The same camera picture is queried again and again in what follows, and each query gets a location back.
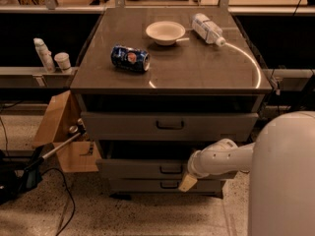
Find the cardboard box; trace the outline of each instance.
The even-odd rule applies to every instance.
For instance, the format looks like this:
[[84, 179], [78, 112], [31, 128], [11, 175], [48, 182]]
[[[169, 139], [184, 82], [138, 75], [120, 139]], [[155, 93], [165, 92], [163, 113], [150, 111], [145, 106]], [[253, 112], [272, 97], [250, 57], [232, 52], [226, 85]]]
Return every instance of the cardboard box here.
[[[32, 142], [37, 148], [50, 143], [55, 147], [67, 141], [69, 128], [76, 125], [81, 109], [75, 96], [70, 91], [51, 97], [42, 121]], [[95, 161], [100, 158], [96, 145], [91, 142], [72, 142], [59, 149], [56, 154], [64, 172], [98, 171]]]

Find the white cup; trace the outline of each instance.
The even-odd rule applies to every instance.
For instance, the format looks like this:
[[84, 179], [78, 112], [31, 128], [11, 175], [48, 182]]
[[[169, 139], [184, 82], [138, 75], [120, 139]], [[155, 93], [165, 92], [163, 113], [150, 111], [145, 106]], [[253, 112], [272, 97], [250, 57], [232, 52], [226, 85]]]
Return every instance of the white cup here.
[[66, 52], [59, 52], [55, 55], [54, 60], [58, 63], [58, 66], [62, 73], [71, 74], [71, 64], [69, 54]]

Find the drawer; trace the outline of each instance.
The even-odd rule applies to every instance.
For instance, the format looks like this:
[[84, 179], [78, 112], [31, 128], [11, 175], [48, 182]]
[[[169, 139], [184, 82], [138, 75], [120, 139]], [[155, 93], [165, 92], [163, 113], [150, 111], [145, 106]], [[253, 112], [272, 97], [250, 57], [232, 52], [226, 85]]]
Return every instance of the drawer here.
[[[108, 179], [181, 180], [187, 160], [98, 159], [96, 165], [101, 177]], [[207, 179], [231, 179], [235, 172], [209, 176]]]
[[[178, 190], [180, 180], [125, 180], [110, 179], [110, 192], [115, 194], [124, 193], [181, 193]], [[200, 180], [187, 193], [221, 195], [223, 181]]]
[[245, 142], [258, 115], [83, 112], [82, 118], [95, 140]]

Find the concrete floor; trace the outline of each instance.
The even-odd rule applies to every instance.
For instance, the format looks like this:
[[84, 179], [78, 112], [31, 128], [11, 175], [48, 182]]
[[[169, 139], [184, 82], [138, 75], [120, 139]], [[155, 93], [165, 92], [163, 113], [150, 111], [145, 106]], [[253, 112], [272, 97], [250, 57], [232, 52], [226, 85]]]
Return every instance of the concrete floor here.
[[[3, 111], [8, 150], [31, 150], [43, 112]], [[0, 148], [6, 147], [0, 125]], [[50, 157], [40, 170], [59, 168]], [[58, 171], [48, 171], [34, 190], [0, 206], [0, 235], [56, 235], [73, 205]], [[187, 194], [134, 194], [131, 200], [109, 196], [97, 173], [67, 173], [76, 210], [60, 233], [72, 235], [245, 236], [248, 220], [249, 174], [237, 173], [223, 187], [223, 199]]]

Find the plastic bottle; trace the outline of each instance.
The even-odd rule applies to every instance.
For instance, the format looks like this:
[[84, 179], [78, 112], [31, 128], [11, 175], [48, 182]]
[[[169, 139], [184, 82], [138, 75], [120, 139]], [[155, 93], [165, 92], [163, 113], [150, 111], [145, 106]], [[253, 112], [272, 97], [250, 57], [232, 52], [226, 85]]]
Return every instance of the plastic bottle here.
[[55, 64], [51, 57], [51, 52], [48, 50], [47, 45], [41, 38], [34, 38], [33, 43], [35, 45], [36, 52], [41, 60], [43, 67], [47, 73], [54, 73], [56, 71]]
[[202, 13], [193, 16], [192, 28], [208, 44], [215, 43], [217, 46], [226, 44], [224, 37], [222, 37], [222, 29]]

